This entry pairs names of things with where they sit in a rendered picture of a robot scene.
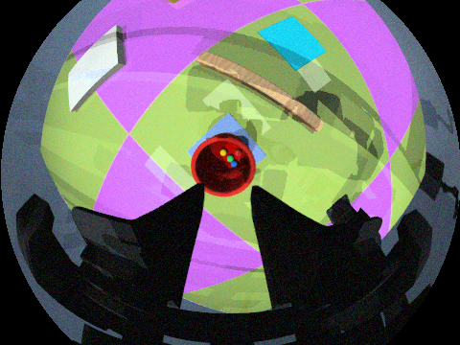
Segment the red cup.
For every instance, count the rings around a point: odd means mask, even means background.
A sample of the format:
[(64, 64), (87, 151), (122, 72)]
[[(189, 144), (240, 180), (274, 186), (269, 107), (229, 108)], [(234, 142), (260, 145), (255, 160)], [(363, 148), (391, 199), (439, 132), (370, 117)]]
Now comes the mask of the red cup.
[[(226, 156), (221, 156), (220, 150), (227, 150)], [(235, 150), (241, 150), (241, 157)], [(230, 154), (238, 162), (237, 168), (227, 161)], [(256, 162), (248, 146), (242, 138), (230, 133), (216, 134), (200, 143), (192, 158), (195, 184), (204, 184), (204, 192), (211, 196), (240, 195), (252, 184), (256, 171)]]

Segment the long wooden beam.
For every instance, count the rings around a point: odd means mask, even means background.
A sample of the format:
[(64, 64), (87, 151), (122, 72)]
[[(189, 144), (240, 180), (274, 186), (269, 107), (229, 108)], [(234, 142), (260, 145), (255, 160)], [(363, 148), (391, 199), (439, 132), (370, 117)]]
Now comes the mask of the long wooden beam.
[(319, 133), (319, 130), (325, 124), (305, 104), (299, 103), (298, 100), (295, 100), (295, 97), (289, 95), (284, 89), (277, 87), (277, 85), (271, 83), (269, 80), (265, 80), (264, 77), (258, 76), (252, 70), (238, 65), (237, 62), (227, 60), (225, 57), (219, 57), (219, 55), (208, 53), (208, 51), (204, 50), (197, 61), (199, 65), (222, 73), (223, 76), (230, 77), (231, 80), (240, 81), (246, 87), (252, 88), (254, 92), (260, 92), (261, 95), (264, 95), (264, 97), (267, 97), (280, 107), (283, 107), (287, 112), (290, 112), (292, 116), (299, 119), (299, 122), (306, 124), (311, 130), (318, 131)]

